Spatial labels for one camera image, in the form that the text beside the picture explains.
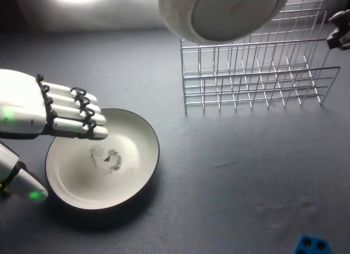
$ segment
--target metal wire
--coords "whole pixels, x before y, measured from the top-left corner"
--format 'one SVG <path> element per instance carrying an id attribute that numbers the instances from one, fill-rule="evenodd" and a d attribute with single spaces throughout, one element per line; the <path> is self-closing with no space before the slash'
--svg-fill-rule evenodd
<path id="1" fill-rule="evenodd" d="M 323 0 L 289 0 L 265 27 L 232 44 L 195 45 L 181 40 L 185 113 L 188 105 L 272 103 L 317 98 L 322 104 L 340 68 L 325 67 L 320 39 Z"/>

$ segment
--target white robotic hand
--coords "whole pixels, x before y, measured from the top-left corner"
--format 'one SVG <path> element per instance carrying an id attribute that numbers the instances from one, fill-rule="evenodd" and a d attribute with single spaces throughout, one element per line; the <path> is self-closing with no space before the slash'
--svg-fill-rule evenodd
<path id="1" fill-rule="evenodd" d="M 104 139 L 95 96 L 80 88 L 50 84 L 12 70 L 0 69 L 0 137 L 33 139 L 38 135 Z"/>
<path id="2" fill-rule="evenodd" d="M 44 134 L 100 140 L 108 136 L 96 97 L 81 88 L 6 69 L 0 69 L 0 86 L 0 138 L 33 139 Z M 36 202 L 48 196 L 19 156 L 0 142 L 0 192 L 4 191 Z"/>

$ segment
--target gray table surface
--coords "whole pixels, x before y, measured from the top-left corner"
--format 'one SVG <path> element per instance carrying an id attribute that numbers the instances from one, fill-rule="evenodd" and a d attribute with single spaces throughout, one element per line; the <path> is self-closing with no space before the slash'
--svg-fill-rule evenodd
<path id="1" fill-rule="evenodd" d="M 140 114 L 159 137 L 149 186 L 92 214 L 55 197 L 0 203 L 0 253 L 293 253 L 303 234 L 350 243 L 350 51 L 324 106 L 214 106 L 184 115 L 178 38 L 168 31 L 0 36 L 0 68 L 80 86 Z M 45 181 L 52 137 L 5 140 Z"/>

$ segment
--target plate black rim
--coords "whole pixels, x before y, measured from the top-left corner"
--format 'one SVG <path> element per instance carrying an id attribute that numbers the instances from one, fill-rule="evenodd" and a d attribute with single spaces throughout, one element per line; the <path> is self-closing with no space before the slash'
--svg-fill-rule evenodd
<path id="1" fill-rule="evenodd" d="M 125 201 L 123 201 L 123 202 L 120 202 L 119 204 L 116 204 L 116 205 L 113 205 L 113 206 L 108 206 L 108 207 L 106 207 L 106 208 L 100 208 L 100 209 L 84 209 L 84 208 L 79 208 L 79 207 L 77 207 L 77 206 L 73 206 L 73 205 L 70 205 L 69 203 L 65 202 L 59 195 L 56 194 L 56 192 L 53 190 L 53 188 L 52 188 L 51 185 L 50 185 L 50 181 L 49 181 L 49 179 L 48 179 L 48 173 L 47 173 L 46 169 L 47 169 L 47 161 L 48 161 L 48 154 L 49 154 L 49 151 L 50 151 L 51 146 L 52 146 L 52 144 L 54 143 L 55 139 L 57 138 L 57 137 L 54 137 L 54 139 L 52 140 L 52 142 L 51 142 L 51 144 L 50 144 L 50 146 L 49 146 L 49 149 L 48 149 L 48 151 L 47 151 L 47 153 L 46 153 L 46 157 L 45 157 L 45 177 L 46 177 L 46 180 L 48 181 L 48 185 L 49 185 L 50 191 L 53 192 L 53 193 L 55 194 L 55 196 L 56 196 L 58 199 L 60 199 L 60 201 L 62 201 L 63 203 L 69 205 L 70 207 L 73 207 L 73 208 L 78 209 L 78 210 L 98 211 L 98 210 L 111 209 L 111 208 L 114 208 L 114 207 L 116 207 L 116 206 L 120 206 L 120 205 L 126 204 L 127 202 L 131 201 L 136 195 L 138 195 L 138 194 L 140 193 L 140 191 L 142 191 L 142 190 L 146 187 L 146 185 L 148 184 L 148 182 L 150 181 L 150 179 L 154 176 L 154 173 L 155 173 L 156 169 L 158 168 L 158 163 L 159 163 L 159 158 L 160 158 L 160 144 L 159 144 L 158 136 L 157 136 L 156 132 L 154 131 L 154 128 L 152 127 L 152 125 L 151 125 L 146 119 L 144 119 L 143 117 L 141 117 L 140 115 L 138 115 L 138 114 L 136 114 L 136 113 L 134 113 L 134 112 L 131 112 L 131 111 L 129 111 L 129 110 L 126 110 L 126 109 L 120 109 L 120 108 L 103 108 L 103 109 L 101 109 L 101 111 L 102 111 L 102 110 L 122 110 L 122 111 L 126 111 L 126 112 L 129 112 L 129 113 L 135 114 L 136 116 L 139 116 L 140 118 L 142 118 L 142 120 L 144 120 L 144 121 L 150 126 L 150 128 L 152 129 L 152 131 L 153 131 L 153 133 L 154 133 L 154 135 L 155 135 L 155 138 L 156 138 L 156 140 L 157 140 L 157 144 L 158 144 L 158 157 L 157 157 L 157 162 L 156 162 L 155 168 L 153 169 L 153 172 L 152 172 L 152 174 L 150 175 L 150 177 L 148 178 L 147 182 L 146 182 L 132 197 L 128 198 L 127 200 L 125 200 Z"/>

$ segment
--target blue toy brick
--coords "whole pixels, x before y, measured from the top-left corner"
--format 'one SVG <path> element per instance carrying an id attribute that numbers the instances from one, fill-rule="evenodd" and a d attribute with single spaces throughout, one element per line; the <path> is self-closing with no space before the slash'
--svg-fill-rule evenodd
<path id="1" fill-rule="evenodd" d="M 326 240 L 302 236 L 294 254 L 331 254 L 331 251 Z"/>

